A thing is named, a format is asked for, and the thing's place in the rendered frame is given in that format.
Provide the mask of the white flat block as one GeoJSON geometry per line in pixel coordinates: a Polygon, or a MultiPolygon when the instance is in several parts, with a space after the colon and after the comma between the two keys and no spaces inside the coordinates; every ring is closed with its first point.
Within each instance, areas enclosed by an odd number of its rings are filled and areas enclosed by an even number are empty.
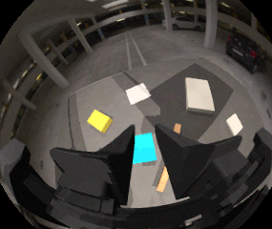
{"type": "Polygon", "coordinates": [[[236,117],[236,115],[232,115],[230,119],[227,119],[226,121],[228,127],[231,129],[232,135],[235,136],[239,132],[239,130],[242,129],[242,126],[240,125],[241,121],[236,117]]]}

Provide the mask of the beige flat block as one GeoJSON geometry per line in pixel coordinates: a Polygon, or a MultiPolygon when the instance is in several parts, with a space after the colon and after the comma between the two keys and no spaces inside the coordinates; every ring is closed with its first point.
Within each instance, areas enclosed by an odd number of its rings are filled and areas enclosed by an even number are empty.
{"type": "Polygon", "coordinates": [[[207,80],[185,77],[186,111],[214,114],[211,88],[207,80]]]}

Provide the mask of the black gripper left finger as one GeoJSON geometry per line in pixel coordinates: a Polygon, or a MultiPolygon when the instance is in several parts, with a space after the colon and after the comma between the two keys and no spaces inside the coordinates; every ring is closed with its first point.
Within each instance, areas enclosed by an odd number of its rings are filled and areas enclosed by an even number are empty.
{"type": "Polygon", "coordinates": [[[127,206],[129,180],[135,152],[135,123],[129,125],[117,138],[98,152],[81,152],[56,148],[49,150],[60,172],[68,172],[85,178],[106,180],[113,188],[120,205],[127,206]]]}

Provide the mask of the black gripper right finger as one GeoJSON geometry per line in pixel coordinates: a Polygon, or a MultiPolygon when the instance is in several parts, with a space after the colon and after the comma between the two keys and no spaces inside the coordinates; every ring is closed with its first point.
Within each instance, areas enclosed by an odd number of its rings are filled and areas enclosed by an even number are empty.
{"type": "Polygon", "coordinates": [[[239,149],[242,142],[242,136],[236,135],[224,141],[201,144],[161,123],[156,123],[155,133],[176,199],[188,198],[188,191],[207,171],[209,164],[217,157],[239,149]]]}

